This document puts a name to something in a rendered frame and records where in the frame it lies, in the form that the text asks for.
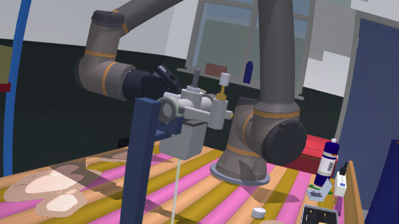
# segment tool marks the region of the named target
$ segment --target dark green wall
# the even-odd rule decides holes
[[[12,46],[12,40],[0,40]],[[134,102],[121,102],[92,92],[75,83],[73,71],[84,47],[24,42],[19,65],[14,116],[13,173],[50,166],[116,149],[118,140],[129,137]],[[181,80],[191,84],[192,75],[176,71],[186,60],[161,55],[118,51],[118,62],[153,72],[164,64]],[[218,81],[201,77],[199,87],[218,93]],[[241,96],[259,98],[259,90],[230,83],[225,89],[229,110]],[[333,138],[342,98],[303,89],[301,121],[308,134]],[[3,126],[6,93],[0,93],[0,176],[3,175]],[[231,121],[224,129],[208,128],[205,145],[224,150]]]

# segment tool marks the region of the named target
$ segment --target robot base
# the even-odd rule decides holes
[[[222,179],[226,182],[230,182],[233,184],[238,184],[238,185],[244,185],[244,186],[262,186],[265,184],[268,184],[270,182],[270,175],[266,174],[266,177],[263,180],[240,180],[232,177],[228,177],[227,175],[221,174],[217,169],[216,169],[217,164],[212,164],[211,165],[211,173],[215,176],[218,177],[219,179]]]

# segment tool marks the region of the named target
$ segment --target blue cylinder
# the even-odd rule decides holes
[[[331,142],[327,142],[324,146],[323,156],[318,166],[315,185],[322,187],[323,184],[331,177],[334,170],[335,160],[338,156],[339,144],[333,138]]]
[[[253,70],[252,61],[248,61],[245,67],[245,74],[243,80],[244,83],[251,84],[252,70]]]
[[[392,140],[380,182],[365,220],[371,223],[398,223],[399,140]]]

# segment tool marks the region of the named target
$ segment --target striped table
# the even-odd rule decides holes
[[[49,167],[0,178],[0,224],[119,223],[125,163],[101,162],[99,157],[107,153],[85,159],[87,169],[102,174],[81,190],[87,204],[66,218],[37,215],[34,208],[42,200],[14,203],[3,199],[6,189],[16,181]],[[154,153],[143,223],[170,223],[177,159],[159,153],[159,142],[154,145]],[[255,224],[275,219],[284,224],[299,224],[304,204],[333,209],[333,195],[328,195],[322,203],[307,197],[306,189],[315,179],[310,173],[268,164],[271,180],[264,186],[239,186],[217,179],[209,168],[221,155],[221,151],[204,147],[201,154],[181,161],[175,223]],[[251,217],[254,207],[266,209],[264,219]],[[344,223],[343,219],[344,213],[339,218],[340,224]]]

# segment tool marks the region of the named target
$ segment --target red toolbox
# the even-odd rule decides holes
[[[295,169],[303,172],[308,172],[310,174],[316,174],[318,166],[320,165],[320,160],[322,159],[323,150],[326,142],[330,142],[329,139],[318,138],[317,136],[307,135],[306,146],[302,151],[302,154],[295,159],[295,161],[290,164],[284,165],[283,167],[289,169]]]

